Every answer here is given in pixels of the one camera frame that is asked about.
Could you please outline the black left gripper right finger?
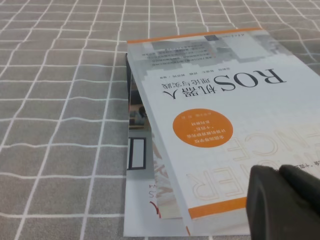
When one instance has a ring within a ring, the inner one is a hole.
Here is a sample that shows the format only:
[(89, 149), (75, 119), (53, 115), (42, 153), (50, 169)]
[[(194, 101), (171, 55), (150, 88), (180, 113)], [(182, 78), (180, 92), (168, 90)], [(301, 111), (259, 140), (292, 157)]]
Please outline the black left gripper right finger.
[(279, 171), (278, 211), (286, 217), (320, 216), (320, 179), (292, 165)]

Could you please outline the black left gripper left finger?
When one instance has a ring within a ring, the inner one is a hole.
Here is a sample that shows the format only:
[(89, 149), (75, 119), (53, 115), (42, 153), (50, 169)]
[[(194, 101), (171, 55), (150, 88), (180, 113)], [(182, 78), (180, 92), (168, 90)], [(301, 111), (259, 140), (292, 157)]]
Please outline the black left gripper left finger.
[(318, 240), (320, 180), (292, 165), (254, 165), (246, 214), (253, 240)]

